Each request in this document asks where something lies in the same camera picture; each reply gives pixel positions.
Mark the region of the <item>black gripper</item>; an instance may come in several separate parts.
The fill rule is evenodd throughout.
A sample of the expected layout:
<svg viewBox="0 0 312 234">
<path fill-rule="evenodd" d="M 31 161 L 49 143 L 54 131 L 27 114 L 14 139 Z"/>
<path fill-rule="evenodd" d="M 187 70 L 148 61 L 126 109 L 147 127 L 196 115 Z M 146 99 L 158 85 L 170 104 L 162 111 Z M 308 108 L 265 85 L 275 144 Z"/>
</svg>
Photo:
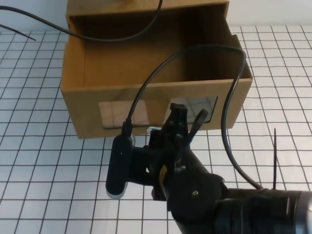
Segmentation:
<svg viewBox="0 0 312 234">
<path fill-rule="evenodd" d="M 187 107 L 172 103 L 160 130 L 152 130 L 149 144 L 133 155 L 147 164 L 154 200 L 166 201 L 174 217 L 203 217 L 213 213 L 222 198 L 223 179 L 211 174 L 190 149 Z"/>
</svg>

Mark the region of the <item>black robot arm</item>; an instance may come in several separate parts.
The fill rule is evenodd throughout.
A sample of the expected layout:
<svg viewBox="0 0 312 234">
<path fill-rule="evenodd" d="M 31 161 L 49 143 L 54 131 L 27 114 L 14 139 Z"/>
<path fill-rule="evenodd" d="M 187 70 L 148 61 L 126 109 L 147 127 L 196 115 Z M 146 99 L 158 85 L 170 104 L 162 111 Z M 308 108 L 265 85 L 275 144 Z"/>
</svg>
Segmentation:
<svg viewBox="0 0 312 234">
<path fill-rule="evenodd" d="M 153 187 L 153 199 L 166 202 L 182 233 L 311 233 L 311 192 L 226 187 L 190 149 L 207 111 L 201 110 L 188 128 L 187 108 L 173 103 L 170 109 L 149 144 L 133 148 L 131 178 Z"/>
</svg>

